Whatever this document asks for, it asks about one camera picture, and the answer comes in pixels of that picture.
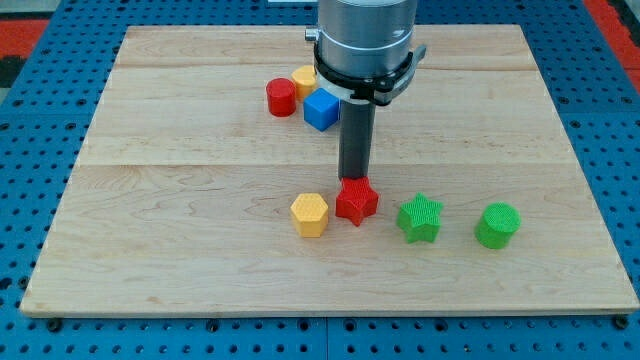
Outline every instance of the blue block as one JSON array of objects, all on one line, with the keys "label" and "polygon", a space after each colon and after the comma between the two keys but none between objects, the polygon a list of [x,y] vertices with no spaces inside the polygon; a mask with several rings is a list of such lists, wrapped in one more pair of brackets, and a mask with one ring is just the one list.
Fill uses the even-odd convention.
[{"label": "blue block", "polygon": [[340,99],[320,88],[304,99],[304,121],[325,131],[340,118]]}]

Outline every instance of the wooden board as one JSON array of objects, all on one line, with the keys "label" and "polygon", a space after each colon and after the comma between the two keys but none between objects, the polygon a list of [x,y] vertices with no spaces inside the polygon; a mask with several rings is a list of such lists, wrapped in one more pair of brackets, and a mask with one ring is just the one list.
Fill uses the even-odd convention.
[{"label": "wooden board", "polygon": [[[638,308],[517,26],[418,26],[411,87],[376,117],[378,214],[305,240],[288,208],[335,209],[337,134],[266,111],[312,61],[299,27],[132,27],[21,308],[35,317],[458,316]],[[399,206],[445,204],[435,244]],[[507,201],[502,251],[473,227]]]}]

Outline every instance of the green star-shaped block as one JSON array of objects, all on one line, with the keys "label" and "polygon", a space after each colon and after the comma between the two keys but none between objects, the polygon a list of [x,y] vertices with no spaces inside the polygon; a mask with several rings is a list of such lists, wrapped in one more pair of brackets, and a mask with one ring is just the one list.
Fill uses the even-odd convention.
[{"label": "green star-shaped block", "polygon": [[396,224],[405,232],[409,244],[416,241],[436,241],[440,230],[442,203],[417,193],[410,202],[400,206]]}]

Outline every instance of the toy block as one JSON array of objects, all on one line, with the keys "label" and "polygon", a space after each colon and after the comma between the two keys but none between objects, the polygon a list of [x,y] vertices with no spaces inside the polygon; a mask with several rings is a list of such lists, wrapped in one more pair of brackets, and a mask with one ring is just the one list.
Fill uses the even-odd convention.
[{"label": "toy block", "polygon": [[378,210],[378,193],[369,185],[368,177],[342,178],[342,191],[336,198],[336,216],[351,220],[360,226],[365,217]]},{"label": "toy block", "polygon": [[296,111],[296,87],[289,79],[277,78],[267,84],[267,104],[269,112],[285,117]]},{"label": "toy block", "polygon": [[316,69],[313,65],[299,67],[291,74],[296,85],[296,98],[304,101],[316,89]]},{"label": "toy block", "polygon": [[476,239],[489,249],[502,249],[520,228],[518,210],[507,203],[493,203],[484,210],[475,228]]},{"label": "toy block", "polygon": [[329,206],[320,194],[300,194],[290,208],[291,221],[304,238],[320,237],[329,223]]},{"label": "toy block", "polygon": [[304,121],[319,131],[327,130],[340,118],[340,99],[318,89],[304,100]]},{"label": "toy block", "polygon": [[422,193],[417,193],[412,201],[400,206],[396,224],[405,232],[409,244],[436,240],[442,207],[442,203],[429,200]]}]

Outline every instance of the metal cylinder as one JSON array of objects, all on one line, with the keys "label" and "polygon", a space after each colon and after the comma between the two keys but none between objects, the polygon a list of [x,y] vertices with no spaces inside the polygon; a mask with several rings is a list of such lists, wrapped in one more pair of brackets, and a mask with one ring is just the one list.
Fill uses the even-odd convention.
[{"label": "metal cylinder", "polygon": [[338,178],[367,176],[376,106],[370,102],[340,101]]},{"label": "metal cylinder", "polygon": [[319,0],[318,52],[347,76],[387,75],[406,59],[417,0]]}]

